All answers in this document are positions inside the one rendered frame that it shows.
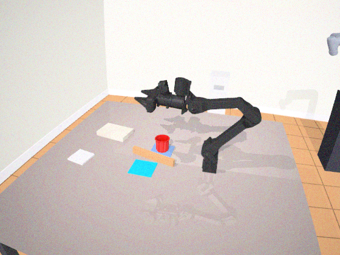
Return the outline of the cream flat rectangular block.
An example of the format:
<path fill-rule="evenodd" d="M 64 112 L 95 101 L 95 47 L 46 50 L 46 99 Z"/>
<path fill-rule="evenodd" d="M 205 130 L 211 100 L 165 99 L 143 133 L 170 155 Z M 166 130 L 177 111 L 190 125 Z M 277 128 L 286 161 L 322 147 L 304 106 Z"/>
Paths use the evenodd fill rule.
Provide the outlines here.
<path fill-rule="evenodd" d="M 98 136 L 110 138 L 121 142 L 124 142 L 133 133 L 134 129 L 132 128 L 119 126 L 112 123 L 107 123 L 101 129 L 97 130 Z"/>

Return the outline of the white flat square pad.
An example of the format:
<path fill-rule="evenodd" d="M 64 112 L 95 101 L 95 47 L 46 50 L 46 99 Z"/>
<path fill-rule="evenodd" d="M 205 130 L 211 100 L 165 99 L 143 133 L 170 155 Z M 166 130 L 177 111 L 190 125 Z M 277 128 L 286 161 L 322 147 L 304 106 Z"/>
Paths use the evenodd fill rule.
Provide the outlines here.
<path fill-rule="evenodd" d="M 95 154 L 79 149 L 76 153 L 71 155 L 68 160 L 78 163 L 80 165 L 84 165 L 85 162 L 88 162 Z"/>

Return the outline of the red translucent cup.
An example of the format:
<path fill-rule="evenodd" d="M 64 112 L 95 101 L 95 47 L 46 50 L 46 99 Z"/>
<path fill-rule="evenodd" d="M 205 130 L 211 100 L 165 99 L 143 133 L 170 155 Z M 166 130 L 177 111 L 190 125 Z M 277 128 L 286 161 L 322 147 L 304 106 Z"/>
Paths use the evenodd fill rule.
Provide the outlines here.
<path fill-rule="evenodd" d="M 169 149 L 169 139 L 170 137 L 167 135 L 156 136 L 156 150 L 161 153 L 167 152 Z"/>

